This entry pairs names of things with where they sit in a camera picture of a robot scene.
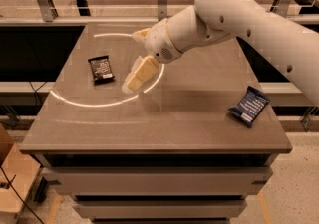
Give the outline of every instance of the gray drawer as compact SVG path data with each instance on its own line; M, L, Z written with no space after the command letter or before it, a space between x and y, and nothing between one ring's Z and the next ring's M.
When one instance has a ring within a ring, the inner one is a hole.
M111 200L78 202L74 209L89 219L212 219L237 217L244 200Z
M66 195L248 195L271 177L270 167L249 168L46 168L58 193Z

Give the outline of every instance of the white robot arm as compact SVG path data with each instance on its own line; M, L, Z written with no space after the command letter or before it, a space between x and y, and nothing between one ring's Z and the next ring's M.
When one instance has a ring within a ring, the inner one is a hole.
M319 105L319 34L277 14L254 0L195 0L143 35L148 53L169 63L226 34L249 43L315 105Z

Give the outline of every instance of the small black packet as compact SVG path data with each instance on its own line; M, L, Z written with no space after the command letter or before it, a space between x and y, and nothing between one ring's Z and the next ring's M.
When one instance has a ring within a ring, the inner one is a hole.
M269 102L270 99L265 93L248 86L246 95L242 97L237 106L228 110L244 121L248 127L252 127L253 122Z
M88 62L91 66L94 82L101 82L114 77L108 55L89 59Z

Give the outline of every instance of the small black object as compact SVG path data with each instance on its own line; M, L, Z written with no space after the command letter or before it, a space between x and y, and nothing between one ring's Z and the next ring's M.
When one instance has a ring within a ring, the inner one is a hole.
M265 93L248 86L246 95L242 97L237 106L228 110L244 121L248 127L252 127L253 122L269 102L270 99Z
M114 77L108 55L89 59L88 62L91 66L94 82L101 82Z

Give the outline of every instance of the floor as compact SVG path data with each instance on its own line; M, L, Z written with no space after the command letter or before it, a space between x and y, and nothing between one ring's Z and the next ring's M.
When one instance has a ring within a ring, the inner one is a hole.
M270 6L273 0L256 0ZM193 0L168 0L171 5L189 5ZM54 0L59 16L79 16L75 0ZM148 16L148 8L157 0L88 0L92 16ZM114 7L108 10L105 6ZM4 18L40 17L36 0L0 0L0 15ZM310 132L300 126L300 117L280 117L286 134L293 145L290 154L280 155L272 164L273 176L256 196L248 196L248 207L231 224L315 224L319 223L319 126L312 123ZM8 130L16 142L27 132ZM46 224L89 224L72 209L72 200L60 196L50 187L44 202L34 202L39 185L36 181L28 205ZM18 224L40 223L24 209Z

